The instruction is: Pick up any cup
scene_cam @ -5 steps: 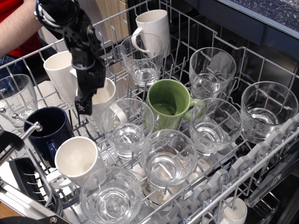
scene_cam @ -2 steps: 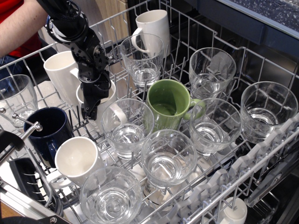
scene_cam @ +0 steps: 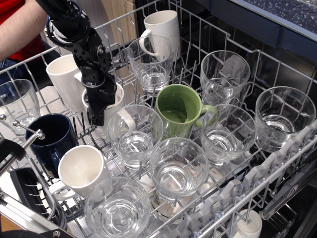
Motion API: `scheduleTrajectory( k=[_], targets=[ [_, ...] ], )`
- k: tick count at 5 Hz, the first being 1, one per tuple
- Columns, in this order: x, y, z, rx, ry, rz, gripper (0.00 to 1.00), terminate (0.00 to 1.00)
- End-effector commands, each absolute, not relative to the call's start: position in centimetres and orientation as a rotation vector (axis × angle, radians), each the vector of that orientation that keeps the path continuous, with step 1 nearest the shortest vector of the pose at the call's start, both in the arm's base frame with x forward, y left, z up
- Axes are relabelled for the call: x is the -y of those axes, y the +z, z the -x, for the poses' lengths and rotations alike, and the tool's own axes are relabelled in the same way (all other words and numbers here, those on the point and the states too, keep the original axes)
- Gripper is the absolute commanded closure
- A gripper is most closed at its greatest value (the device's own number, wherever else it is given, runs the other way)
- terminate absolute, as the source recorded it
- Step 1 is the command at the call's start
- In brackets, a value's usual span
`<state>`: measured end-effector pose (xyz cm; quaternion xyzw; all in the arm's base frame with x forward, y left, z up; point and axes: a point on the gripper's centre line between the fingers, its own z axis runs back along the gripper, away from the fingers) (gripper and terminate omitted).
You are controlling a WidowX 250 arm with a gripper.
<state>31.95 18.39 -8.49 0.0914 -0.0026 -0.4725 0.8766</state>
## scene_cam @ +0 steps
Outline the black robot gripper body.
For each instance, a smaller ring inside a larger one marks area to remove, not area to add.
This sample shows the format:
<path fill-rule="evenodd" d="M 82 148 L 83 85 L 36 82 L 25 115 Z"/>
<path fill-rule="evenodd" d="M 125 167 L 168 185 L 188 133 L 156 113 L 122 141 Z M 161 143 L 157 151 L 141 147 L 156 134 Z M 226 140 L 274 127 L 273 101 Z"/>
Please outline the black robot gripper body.
<path fill-rule="evenodd" d="M 73 55 L 87 90 L 91 107 L 107 107 L 114 104 L 116 82 L 109 74 L 111 62 L 102 40 L 95 29 L 90 28 L 73 46 Z"/>

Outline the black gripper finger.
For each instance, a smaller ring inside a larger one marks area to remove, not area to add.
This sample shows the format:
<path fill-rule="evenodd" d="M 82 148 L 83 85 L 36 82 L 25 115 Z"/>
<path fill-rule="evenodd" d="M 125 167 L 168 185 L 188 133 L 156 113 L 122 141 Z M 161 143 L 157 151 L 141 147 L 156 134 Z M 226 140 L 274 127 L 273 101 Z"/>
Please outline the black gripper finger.
<path fill-rule="evenodd" d="M 105 123 L 104 110 L 108 106 L 110 106 L 109 103 L 89 103 L 87 110 L 89 123 L 94 126 L 103 126 Z"/>

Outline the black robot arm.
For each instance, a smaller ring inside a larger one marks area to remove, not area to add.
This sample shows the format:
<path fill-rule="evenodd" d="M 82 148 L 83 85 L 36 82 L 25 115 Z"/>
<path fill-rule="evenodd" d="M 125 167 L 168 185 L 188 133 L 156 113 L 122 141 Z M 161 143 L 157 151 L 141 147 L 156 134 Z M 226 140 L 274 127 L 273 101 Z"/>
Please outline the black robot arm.
<path fill-rule="evenodd" d="M 46 34 L 56 45 L 72 52 L 80 69 L 81 83 L 87 90 L 88 120 L 93 126 L 104 125 L 104 110 L 115 103 L 117 90 L 109 73 L 111 56 L 91 27 L 88 16 L 72 0 L 40 0 L 38 4 L 48 14 Z"/>

